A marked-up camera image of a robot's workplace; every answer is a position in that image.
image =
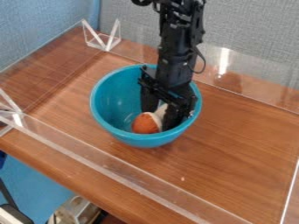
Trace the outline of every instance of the bowl rim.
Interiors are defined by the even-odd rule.
[[[197,84],[194,83],[194,81],[191,82],[191,88],[199,98],[197,106],[195,106],[195,113],[193,115],[193,117],[190,119],[187,119],[178,127],[175,127],[174,129],[170,129],[167,131],[159,132],[159,133],[154,133],[154,134],[136,134],[128,131],[124,131],[122,129],[115,128],[106,120],[104,118],[102,118],[102,115],[98,112],[98,107],[96,107],[96,93],[98,93],[98,89],[99,87],[107,82],[107,80],[116,74],[119,74],[120,72],[124,72],[126,70],[134,69],[134,68],[140,68],[142,66],[150,66],[150,67],[156,67],[156,65],[152,64],[136,64],[132,66],[124,66],[116,70],[114,70],[111,73],[108,73],[99,81],[98,84],[95,85],[95,87],[92,88],[91,91],[91,96],[90,96],[90,109],[91,109],[91,114],[94,116],[94,119],[96,120],[98,124],[108,131],[111,132],[114,135],[118,135],[119,137],[127,138],[127,139],[146,139],[146,140],[155,140],[155,139],[160,139],[162,137],[168,137],[172,136],[178,133],[182,133],[193,124],[193,122],[195,121],[195,119],[198,118],[201,112],[202,112],[202,92],[197,86]]]

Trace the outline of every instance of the wooden table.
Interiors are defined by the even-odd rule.
[[[126,44],[128,50],[135,46]],[[96,124],[90,113],[90,92],[110,71],[132,64],[130,59],[87,48],[82,31],[75,29],[3,73],[2,88],[24,112],[52,127],[247,221],[279,223],[299,157],[298,115],[197,82],[203,111],[183,136],[162,148],[128,147]],[[227,77],[222,85],[239,88],[239,77],[251,79],[234,73]],[[286,89],[259,82],[266,88]],[[298,92],[287,91],[295,100]],[[124,222],[193,223],[18,130],[2,138],[0,147]],[[299,221],[298,205],[294,200],[290,223]]]

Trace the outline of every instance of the teal bowl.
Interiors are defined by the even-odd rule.
[[[202,112],[202,93],[193,82],[191,88],[199,100],[194,116],[186,119],[178,127],[156,134],[132,133],[131,123],[142,113],[140,86],[138,84],[142,66],[123,67],[98,82],[90,97],[90,107],[95,120],[119,141],[135,147],[154,148],[168,144],[193,125]]]

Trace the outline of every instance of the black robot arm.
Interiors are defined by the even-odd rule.
[[[160,14],[160,36],[158,68],[143,67],[139,79],[142,85],[142,110],[155,112],[159,102],[168,103],[163,118],[163,130],[178,126],[183,118],[193,115],[198,98],[190,83],[198,56],[206,59],[198,49],[202,43],[203,10],[206,0],[132,0],[134,4],[154,4]]]

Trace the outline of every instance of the clear acrylic enclosure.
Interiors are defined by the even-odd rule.
[[[207,100],[206,119],[164,147],[134,149],[94,120],[90,93],[115,69],[156,63],[158,53],[147,43],[147,35],[158,31],[128,21],[115,21],[115,26],[102,31],[94,31],[86,20],[79,21],[2,72],[0,121],[195,223],[297,223],[295,66],[227,48],[201,46],[209,65],[203,74],[194,75],[194,81],[203,92],[203,105]],[[128,27],[135,27],[135,39],[127,39],[127,31],[132,30]],[[223,102],[221,95],[238,96]],[[257,101],[266,112],[274,113],[262,120],[274,123],[277,117],[287,116],[293,123],[259,124]],[[239,109],[234,103],[243,102],[245,116],[231,118],[230,112]],[[222,113],[214,111],[215,104]],[[283,142],[273,129],[279,125],[286,125],[290,136]]]

